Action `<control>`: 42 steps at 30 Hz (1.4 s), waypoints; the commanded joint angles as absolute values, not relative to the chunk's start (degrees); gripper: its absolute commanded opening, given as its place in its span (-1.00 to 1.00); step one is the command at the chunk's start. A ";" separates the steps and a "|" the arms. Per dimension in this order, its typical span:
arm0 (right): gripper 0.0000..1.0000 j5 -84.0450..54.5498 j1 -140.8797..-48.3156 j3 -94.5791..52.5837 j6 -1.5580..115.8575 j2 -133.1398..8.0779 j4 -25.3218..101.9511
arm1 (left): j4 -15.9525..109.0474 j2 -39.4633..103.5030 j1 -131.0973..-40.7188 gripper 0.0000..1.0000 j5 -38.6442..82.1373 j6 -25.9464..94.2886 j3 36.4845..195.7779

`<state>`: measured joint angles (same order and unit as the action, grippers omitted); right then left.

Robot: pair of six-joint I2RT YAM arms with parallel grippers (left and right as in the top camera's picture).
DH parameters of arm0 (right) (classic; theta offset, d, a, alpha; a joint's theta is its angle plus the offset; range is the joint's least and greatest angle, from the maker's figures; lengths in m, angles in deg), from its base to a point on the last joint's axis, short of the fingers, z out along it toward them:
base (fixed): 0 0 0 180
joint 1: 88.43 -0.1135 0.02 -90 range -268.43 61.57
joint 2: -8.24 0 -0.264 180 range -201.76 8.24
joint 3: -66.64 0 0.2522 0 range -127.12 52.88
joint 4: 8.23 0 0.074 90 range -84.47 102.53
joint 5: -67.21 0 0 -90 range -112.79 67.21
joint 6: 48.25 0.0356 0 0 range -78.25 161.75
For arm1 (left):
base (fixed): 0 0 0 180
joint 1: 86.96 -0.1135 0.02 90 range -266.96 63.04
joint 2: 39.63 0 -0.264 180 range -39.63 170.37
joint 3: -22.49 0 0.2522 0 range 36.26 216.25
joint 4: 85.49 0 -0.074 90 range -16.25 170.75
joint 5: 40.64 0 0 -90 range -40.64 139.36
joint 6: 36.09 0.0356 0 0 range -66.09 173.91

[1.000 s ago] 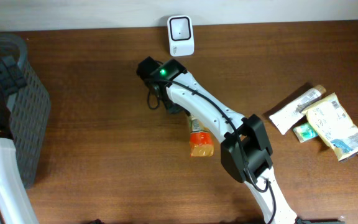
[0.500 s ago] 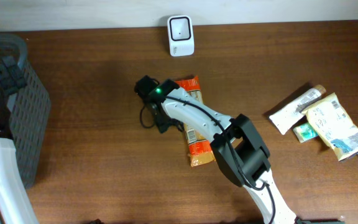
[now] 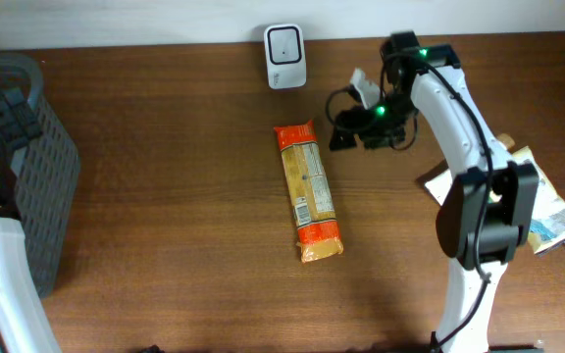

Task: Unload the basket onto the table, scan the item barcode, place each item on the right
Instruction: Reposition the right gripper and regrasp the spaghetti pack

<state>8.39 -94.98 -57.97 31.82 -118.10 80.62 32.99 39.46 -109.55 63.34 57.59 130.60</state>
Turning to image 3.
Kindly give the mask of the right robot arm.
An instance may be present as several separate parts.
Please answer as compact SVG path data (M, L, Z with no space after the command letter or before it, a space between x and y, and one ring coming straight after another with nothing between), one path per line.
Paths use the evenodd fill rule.
M391 34L380 49L377 87L344 87L357 106L329 116L330 149L407 148L404 126L424 116L452 178L436 218L448 259L443 314L419 352L488 352L488 325L502 276L528 238L539 174L518 163L489 129L448 44L423 46L413 31Z

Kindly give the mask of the orange cracker snack pack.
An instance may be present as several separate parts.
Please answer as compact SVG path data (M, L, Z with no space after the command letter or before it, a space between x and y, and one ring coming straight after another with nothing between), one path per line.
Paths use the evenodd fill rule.
M303 263L343 252L314 124L276 126L282 165Z

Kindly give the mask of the white bamboo print tube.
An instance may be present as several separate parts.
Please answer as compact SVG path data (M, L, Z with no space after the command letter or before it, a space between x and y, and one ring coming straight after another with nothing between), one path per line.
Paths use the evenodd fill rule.
M503 148L506 151L510 151L515 146L514 139L506 133L498 135L496 139L503 145ZM437 176L432 177L429 181L425 181L423 185L429 194L436 200L438 205L441 206L448 194L452 181L453 178L450 171L445 170Z

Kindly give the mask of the white wet wipes pack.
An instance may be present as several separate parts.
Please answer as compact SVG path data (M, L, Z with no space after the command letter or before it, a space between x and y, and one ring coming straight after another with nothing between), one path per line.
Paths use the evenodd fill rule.
M565 200L536 162L529 147L513 153L516 162L531 163L539 174L536 202L528 242L537 256L565 245Z

